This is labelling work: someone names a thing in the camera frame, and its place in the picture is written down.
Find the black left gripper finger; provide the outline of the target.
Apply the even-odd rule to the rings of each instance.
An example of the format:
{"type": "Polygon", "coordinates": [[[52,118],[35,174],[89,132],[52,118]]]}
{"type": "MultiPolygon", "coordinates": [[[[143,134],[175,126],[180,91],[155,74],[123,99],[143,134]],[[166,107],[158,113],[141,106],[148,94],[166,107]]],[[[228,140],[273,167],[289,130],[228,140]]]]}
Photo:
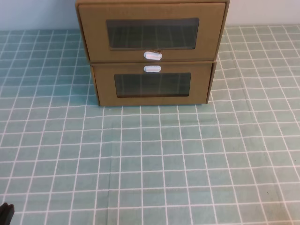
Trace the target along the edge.
{"type": "Polygon", "coordinates": [[[15,207],[13,204],[3,203],[0,206],[0,225],[10,225],[14,213],[15,207]]]}

